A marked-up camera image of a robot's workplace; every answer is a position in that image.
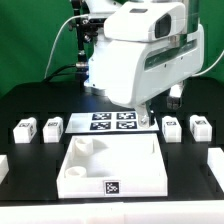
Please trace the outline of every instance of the green backdrop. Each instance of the green backdrop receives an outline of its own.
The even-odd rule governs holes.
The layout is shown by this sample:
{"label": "green backdrop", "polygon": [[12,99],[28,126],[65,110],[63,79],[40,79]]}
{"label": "green backdrop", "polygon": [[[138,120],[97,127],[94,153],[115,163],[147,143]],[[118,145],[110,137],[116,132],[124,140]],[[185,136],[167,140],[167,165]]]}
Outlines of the green backdrop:
{"label": "green backdrop", "polygon": [[[203,69],[224,49],[223,9],[223,0],[200,1],[201,23],[205,29]],[[43,79],[55,36],[71,16],[69,0],[0,1],[0,97],[17,84]],[[49,72],[74,63],[76,51],[75,33],[65,29]],[[207,75],[224,82],[224,60]]]}

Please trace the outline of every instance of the white tray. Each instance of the white tray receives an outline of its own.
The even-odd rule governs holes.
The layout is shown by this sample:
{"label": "white tray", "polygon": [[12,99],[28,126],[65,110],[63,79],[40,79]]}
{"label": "white tray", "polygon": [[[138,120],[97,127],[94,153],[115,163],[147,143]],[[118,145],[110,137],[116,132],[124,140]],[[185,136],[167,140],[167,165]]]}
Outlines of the white tray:
{"label": "white tray", "polygon": [[[91,138],[93,153],[78,156],[77,139]],[[73,166],[87,177],[66,178]],[[156,134],[73,136],[57,178],[59,198],[167,196],[167,175]]]}

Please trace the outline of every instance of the black tabletop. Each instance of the black tabletop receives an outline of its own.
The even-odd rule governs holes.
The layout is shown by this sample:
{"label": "black tabletop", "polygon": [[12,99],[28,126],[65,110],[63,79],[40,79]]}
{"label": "black tabletop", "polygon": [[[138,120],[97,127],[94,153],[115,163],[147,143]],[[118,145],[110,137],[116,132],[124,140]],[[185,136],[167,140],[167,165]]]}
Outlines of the black tabletop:
{"label": "black tabletop", "polygon": [[[161,120],[167,115],[177,117],[182,127],[181,143],[166,143],[162,132],[157,132],[168,175],[168,197],[58,199],[56,179],[72,135],[64,133],[59,143],[44,144],[42,129],[47,120],[60,116],[66,127],[71,113],[127,108],[113,105],[107,97],[85,93],[78,82],[16,86],[0,100],[0,155],[7,155],[9,164],[9,172],[0,185],[0,205],[224,199],[207,166],[208,148],[222,148],[224,144],[224,86],[212,79],[189,79],[182,107],[177,111],[167,109],[166,96],[164,92],[152,100],[160,129]],[[189,129],[193,114],[205,116],[212,125],[212,142],[195,142]],[[14,127],[29,117],[37,119],[37,134],[30,144],[15,144]]]}

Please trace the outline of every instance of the white platform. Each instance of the white platform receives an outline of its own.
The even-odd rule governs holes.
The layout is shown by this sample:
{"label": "white platform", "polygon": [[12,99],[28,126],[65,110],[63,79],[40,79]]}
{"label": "white platform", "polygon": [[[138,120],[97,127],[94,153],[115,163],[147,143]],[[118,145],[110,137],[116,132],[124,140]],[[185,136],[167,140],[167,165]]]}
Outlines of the white platform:
{"label": "white platform", "polygon": [[100,132],[141,132],[159,131],[158,124],[146,128],[138,124],[135,111],[73,113],[65,133],[100,133]]}

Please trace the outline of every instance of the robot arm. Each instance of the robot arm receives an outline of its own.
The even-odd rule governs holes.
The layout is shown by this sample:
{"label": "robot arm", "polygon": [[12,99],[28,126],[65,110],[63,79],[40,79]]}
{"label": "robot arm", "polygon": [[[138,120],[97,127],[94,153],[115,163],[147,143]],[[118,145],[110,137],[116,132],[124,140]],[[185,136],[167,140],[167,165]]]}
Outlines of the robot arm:
{"label": "robot arm", "polygon": [[104,92],[112,103],[135,108],[139,124],[149,126],[150,100],[202,67],[199,0],[86,3],[89,21],[105,19],[89,59],[87,91]]}

